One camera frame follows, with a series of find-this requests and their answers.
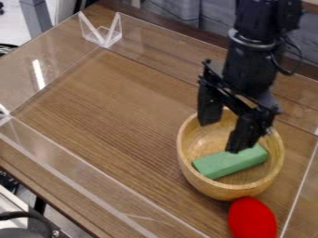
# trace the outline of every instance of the black cable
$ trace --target black cable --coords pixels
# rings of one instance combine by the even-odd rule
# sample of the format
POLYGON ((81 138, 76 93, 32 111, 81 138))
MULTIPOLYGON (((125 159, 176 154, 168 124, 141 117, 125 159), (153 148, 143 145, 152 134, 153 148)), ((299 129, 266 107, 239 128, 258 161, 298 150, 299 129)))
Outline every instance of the black cable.
POLYGON ((41 215, 37 213, 28 213, 28 212, 4 212, 0 213, 0 221, 1 220, 8 220, 8 219, 14 219, 14 218, 34 218, 37 219, 45 226, 45 237, 50 238, 52 233, 53 233, 53 228, 50 223, 42 218, 41 215))
POLYGON ((272 52, 270 53, 270 55, 271 55, 274 67, 275 67, 283 74, 286 74, 286 75, 292 75, 292 74, 298 71, 298 69, 299 69, 299 67, 300 67, 300 64, 302 64, 302 61, 303 61, 303 53, 302 53, 302 50, 300 50, 299 46, 294 43, 294 41, 290 39, 290 37, 288 37, 287 35, 283 37, 282 40, 286 42, 287 45, 290 45, 290 46, 291 46, 292 48, 295 48, 296 51, 298 51, 299 60, 298 60, 296 65, 294 66, 292 70, 288 71, 288 70, 286 70, 284 68, 282 68, 280 65, 279 65, 279 63, 278 63, 276 60, 275 60, 275 56, 274 56, 274 53, 272 53, 272 52))

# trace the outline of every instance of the green block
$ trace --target green block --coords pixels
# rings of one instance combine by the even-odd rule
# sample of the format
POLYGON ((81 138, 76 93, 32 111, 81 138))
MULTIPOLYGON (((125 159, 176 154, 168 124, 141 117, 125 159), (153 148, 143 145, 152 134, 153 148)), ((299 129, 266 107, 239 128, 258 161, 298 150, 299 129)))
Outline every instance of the green block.
POLYGON ((239 153, 216 152, 192 161, 193 168, 209 179, 217 179, 267 160, 267 151, 259 144, 239 153))

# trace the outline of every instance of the red ball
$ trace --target red ball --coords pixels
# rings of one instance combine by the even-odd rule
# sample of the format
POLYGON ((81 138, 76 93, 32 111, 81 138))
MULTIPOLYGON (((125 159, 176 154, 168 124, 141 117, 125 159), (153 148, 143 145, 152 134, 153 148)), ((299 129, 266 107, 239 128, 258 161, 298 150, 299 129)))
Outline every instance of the red ball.
POLYGON ((274 213, 255 198, 239 198, 231 204, 228 225, 235 238, 276 237, 274 213))

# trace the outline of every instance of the wooden table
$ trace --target wooden table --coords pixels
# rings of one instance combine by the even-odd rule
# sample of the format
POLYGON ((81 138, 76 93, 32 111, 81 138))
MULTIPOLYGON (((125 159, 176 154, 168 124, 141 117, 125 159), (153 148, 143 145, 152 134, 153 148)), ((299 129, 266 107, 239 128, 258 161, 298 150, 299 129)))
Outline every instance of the wooden table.
MULTIPOLYGON (((105 26, 115 15, 103 4, 85 14, 105 26)), ((196 111, 200 61, 219 67, 226 50, 128 16, 121 21, 109 50, 84 41, 73 17, 1 59, 0 101, 13 118, 0 127, 0 166, 96 237, 228 237, 228 204, 189 186, 175 149, 196 111)), ((286 237, 310 237, 316 227, 316 201, 308 207, 300 196, 311 214, 295 211, 284 230, 316 145, 316 92, 314 80, 278 76, 284 112, 274 126, 286 163, 258 198, 286 237)))

